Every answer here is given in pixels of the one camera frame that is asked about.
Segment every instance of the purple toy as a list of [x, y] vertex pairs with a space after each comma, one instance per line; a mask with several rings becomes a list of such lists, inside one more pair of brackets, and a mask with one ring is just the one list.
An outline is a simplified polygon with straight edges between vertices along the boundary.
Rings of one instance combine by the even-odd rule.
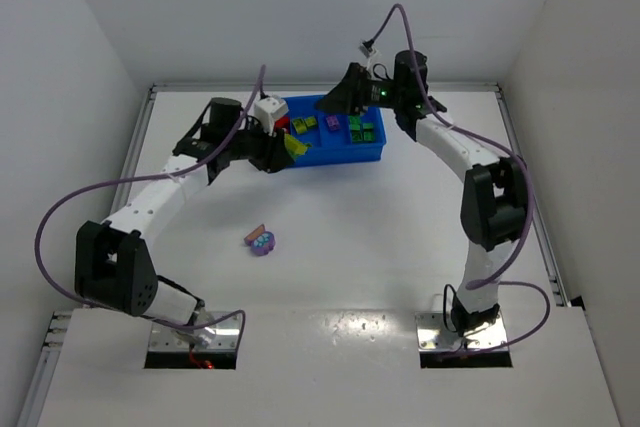
[[271, 232], [265, 232], [251, 243], [251, 252], [257, 256], [267, 255], [275, 246], [276, 236]]
[[325, 117], [327, 121], [327, 127], [331, 132], [335, 132], [336, 130], [340, 130], [340, 121], [335, 115], [327, 115]]

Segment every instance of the blue plastic bin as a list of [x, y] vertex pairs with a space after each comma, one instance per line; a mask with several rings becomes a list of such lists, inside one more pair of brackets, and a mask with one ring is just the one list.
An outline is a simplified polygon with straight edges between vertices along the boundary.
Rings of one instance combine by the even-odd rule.
[[[340, 122], [340, 130], [332, 132], [327, 127], [327, 116], [323, 112], [315, 109], [315, 103], [321, 99], [322, 95], [304, 95], [299, 97], [286, 97], [289, 106], [289, 123], [291, 135], [303, 143], [310, 143], [312, 147], [307, 153], [298, 157], [294, 167], [305, 167], [310, 165], [328, 164], [349, 164], [353, 162], [373, 162], [380, 160], [382, 148], [387, 143], [384, 134], [384, 124], [380, 109], [370, 107], [368, 112], [360, 117], [362, 123], [369, 122], [374, 125], [373, 142], [353, 143], [349, 131], [349, 119], [346, 115], [337, 115]], [[305, 119], [315, 116], [318, 127], [308, 130], [302, 135], [298, 135], [291, 121], [296, 118]]]

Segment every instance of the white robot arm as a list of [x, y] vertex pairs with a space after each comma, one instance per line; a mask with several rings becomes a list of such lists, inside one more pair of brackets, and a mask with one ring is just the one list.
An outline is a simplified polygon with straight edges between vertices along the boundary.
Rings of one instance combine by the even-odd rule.
[[[440, 115], [453, 124], [448, 114]], [[416, 141], [435, 153], [463, 183], [467, 171], [474, 166], [490, 166], [500, 161], [495, 153], [475, 140], [452, 131], [430, 117], [416, 122]], [[487, 251], [481, 245], [469, 241], [464, 276], [457, 290], [457, 298], [467, 312], [484, 312], [498, 304], [498, 280], [473, 291], [467, 288], [467, 284], [493, 274], [504, 264], [511, 247], [511, 242], [505, 242]]]
[[[278, 97], [267, 97], [257, 102], [255, 109], [257, 116], [248, 117], [244, 128], [208, 161], [242, 111], [237, 101], [211, 99], [162, 171], [152, 176], [161, 180], [149, 184], [103, 222], [86, 222], [80, 228], [75, 266], [78, 295], [133, 316], [181, 326], [196, 323], [204, 302], [184, 287], [156, 275], [150, 249], [187, 201], [207, 188], [232, 161], [246, 159], [268, 173], [294, 163], [287, 150], [287, 134], [274, 130], [275, 121], [287, 112], [286, 103]], [[207, 110], [210, 118], [205, 123]]]
[[[416, 74], [409, 51], [396, 55], [393, 79], [371, 78], [369, 70], [351, 63], [340, 83], [316, 103], [328, 114], [359, 115], [368, 106], [392, 109], [398, 126], [434, 152], [464, 183], [460, 220], [469, 238], [465, 272], [453, 299], [451, 320], [459, 335], [499, 313], [499, 278], [481, 287], [470, 281], [494, 275], [520, 238], [527, 213], [524, 173], [511, 158], [499, 158], [486, 147], [443, 125], [426, 109], [416, 77], [426, 90], [426, 57], [415, 54]], [[447, 109], [433, 97], [432, 106], [443, 120]]]

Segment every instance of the yellow object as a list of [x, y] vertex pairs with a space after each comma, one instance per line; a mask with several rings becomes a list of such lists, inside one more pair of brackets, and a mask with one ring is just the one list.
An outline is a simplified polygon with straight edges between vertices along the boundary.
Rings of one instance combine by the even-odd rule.
[[294, 136], [284, 134], [284, 147], [287, 152], [291, 154], [293, 158], [304, 155], [307, 152], [308, 147], [296, 139]]
[[307, 117], [304, 119], [304, 125], [307, 126], [307, 129], [313, 129], [318, 126], [318, 121], [313, 116]]
[[307, 125], [304, 123], [304, 120], [302, 119], [293, 119], [291, 123], [293, 124], [293, 128], [296, 129], [296, 133], [298, 135], [302, 135], [306, 133], [308, 130]]

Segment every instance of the red block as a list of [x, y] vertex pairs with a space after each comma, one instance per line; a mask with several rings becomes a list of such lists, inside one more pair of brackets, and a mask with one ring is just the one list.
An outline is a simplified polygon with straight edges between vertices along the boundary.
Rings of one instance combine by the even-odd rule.
[[287, 134], [289, 133], [289, 117], [287, 117], [286, 115], [281, 118], [280, 120], [277, 120], [276, 123], [274, 124], [276, 129], [284, 129], [287, 131]]

